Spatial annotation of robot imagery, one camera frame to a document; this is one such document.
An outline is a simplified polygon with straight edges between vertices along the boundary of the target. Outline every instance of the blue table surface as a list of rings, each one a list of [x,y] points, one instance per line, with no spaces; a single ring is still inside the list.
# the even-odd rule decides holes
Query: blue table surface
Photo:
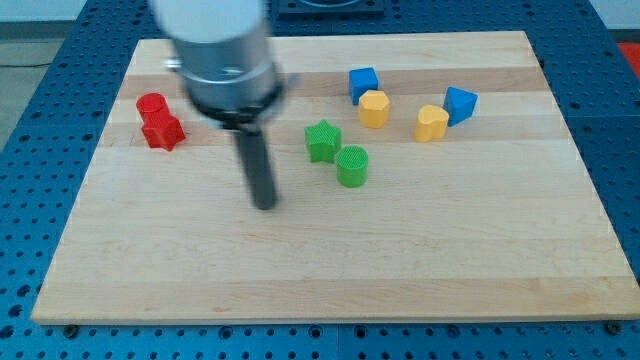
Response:
[[[587,0],[386,0],[382,17],[282,18],[269,9],[276,35],[526,31],[638,278],[640,84]],[[161,36],[145,1],[89,0],[0,154],[0,359],[640,359],[638,321],[33,323],[31,309],[136,43]]]

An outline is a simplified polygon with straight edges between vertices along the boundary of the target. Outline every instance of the yellow block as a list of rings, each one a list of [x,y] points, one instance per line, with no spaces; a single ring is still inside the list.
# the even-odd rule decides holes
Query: yellow block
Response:
[[[360,97],[358,118],[364,127],[379,129],[389,120],[391,101],[384,91],[368,90]]]
[[[441,139],[447,133],[449,113],[435,105],[425,105],[418,112],[415,137],[418,142]]]

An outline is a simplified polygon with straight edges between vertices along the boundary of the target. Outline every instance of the green block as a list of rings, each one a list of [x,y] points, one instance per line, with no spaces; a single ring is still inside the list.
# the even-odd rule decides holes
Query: green block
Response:
[[[331,126],[327,120],[323,119],[318,125],[307,126],[304,129],[304,135],[311,162],[333,163],[336,154],[342,147],[342,130],[340,128]]]
[[[338,181],[340,184],[354,188],[367,181],[369,155],[360,146],[345,146],[338,154]]]

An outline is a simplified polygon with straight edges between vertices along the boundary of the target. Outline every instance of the blue cube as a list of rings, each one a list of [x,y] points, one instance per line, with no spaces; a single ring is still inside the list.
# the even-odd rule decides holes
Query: blue cube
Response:
[[[378,90],[378,77],[373,68],[355,69],[349,71],[349,95],[353,105],[358,105],[360,96],[367,90]]]
[[[449,126],[457,125],[470,118],[477,100],[477,94],[449,87],[442,106],[449,113]]]

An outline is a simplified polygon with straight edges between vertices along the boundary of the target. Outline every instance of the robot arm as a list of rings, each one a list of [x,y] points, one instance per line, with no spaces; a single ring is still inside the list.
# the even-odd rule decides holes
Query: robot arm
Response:
[[[172,39],[191,102],[234,132],[254,204],[277,201],[261,124],[274,113],[282,85],[272,60],[264,0],[150,0]]]

